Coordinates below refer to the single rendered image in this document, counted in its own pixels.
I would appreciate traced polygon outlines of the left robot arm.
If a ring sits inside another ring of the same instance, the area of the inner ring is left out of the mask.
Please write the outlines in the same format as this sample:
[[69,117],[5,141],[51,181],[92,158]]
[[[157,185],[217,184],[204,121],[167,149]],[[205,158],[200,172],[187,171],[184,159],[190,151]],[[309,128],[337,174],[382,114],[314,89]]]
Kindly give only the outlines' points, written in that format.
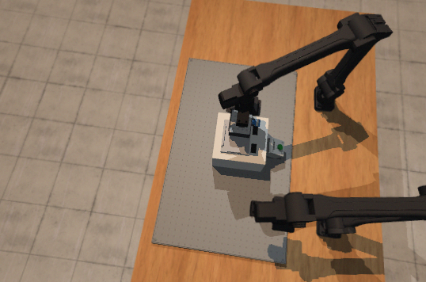
[[288,223],[291,228],[304,228],[306,223],[318,221],[319,235],[341,238],[341,234],[356,233],[356,227],[367,223],[426,220],[426,185],[417,188],[420,195],[415,197],[333,197],[289,192],[275,203],[252,200],[249,216],[254,216],[256,223]]

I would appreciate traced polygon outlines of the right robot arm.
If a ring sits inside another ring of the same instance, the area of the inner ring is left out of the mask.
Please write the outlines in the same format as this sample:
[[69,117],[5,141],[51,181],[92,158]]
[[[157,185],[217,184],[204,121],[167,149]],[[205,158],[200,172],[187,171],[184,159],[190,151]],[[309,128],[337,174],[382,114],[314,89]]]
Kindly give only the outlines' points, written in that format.
[[333,111],[334,101],[344,93],[348,75],[376,43],[393,33],[385,23],[381,14],[354,13],[345,17],[339,20],[336,32],[271,62],[241,71],[237,76],[239,83],[219,93],[220,105],[223,109],[235,106],[234,110],[238,111],[236,126],[248,127],[254,97],[264,87],[319,59],[348,49],[337,66],[317,80],[318,86],[315,87],[315,108]]

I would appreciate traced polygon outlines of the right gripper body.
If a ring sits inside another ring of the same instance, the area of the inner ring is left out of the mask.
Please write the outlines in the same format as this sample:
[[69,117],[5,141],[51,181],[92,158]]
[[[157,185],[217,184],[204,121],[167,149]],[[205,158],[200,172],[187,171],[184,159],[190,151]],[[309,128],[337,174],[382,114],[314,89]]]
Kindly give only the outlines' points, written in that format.
[[[250,112],[249,114],[259,116],[261,114],[261,104],[258,104],[258,97],[254,97],[254,98],[255,100],[254,100],[253,111]],[[230,107],[230,110],[231,109],[234,110],[235,106]]]

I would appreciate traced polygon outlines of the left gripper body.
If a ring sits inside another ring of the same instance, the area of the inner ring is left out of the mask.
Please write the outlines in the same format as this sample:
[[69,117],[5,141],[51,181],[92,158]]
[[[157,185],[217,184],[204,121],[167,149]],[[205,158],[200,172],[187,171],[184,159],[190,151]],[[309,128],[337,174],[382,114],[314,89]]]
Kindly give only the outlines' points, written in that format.
[[[284,198],[282,196],[274,196],[274,198],[272,199],[272,201],[274,200],[284,200]],[[285,222],[287,223],[287,222]],[[289,232],[289,233],[293,233],[295,231],[294,228],[291,228],[291,226],[287,225],[279,225],[279,224],[272,224],[272,229],[274,231],[285,231],[285,232]]]

